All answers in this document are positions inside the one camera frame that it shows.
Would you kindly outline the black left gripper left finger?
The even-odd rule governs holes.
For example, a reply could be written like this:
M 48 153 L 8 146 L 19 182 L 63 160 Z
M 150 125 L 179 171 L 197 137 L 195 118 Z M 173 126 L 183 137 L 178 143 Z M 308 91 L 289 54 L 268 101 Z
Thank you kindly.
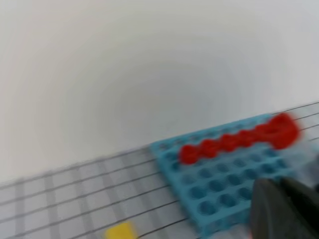
M 317 217 L 303 217 L 281 188 L 280 180 L 261 178 L 254 182 L 250 209 L 251 238 L 315 239 Z

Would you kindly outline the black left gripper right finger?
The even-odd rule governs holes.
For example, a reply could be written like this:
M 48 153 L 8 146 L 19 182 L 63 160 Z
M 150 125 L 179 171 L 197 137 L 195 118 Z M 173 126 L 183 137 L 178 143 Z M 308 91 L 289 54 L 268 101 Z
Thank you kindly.
M 319 194 L 291 177 L 283 177 L 280 186 L 303 217 L 319 216 Z

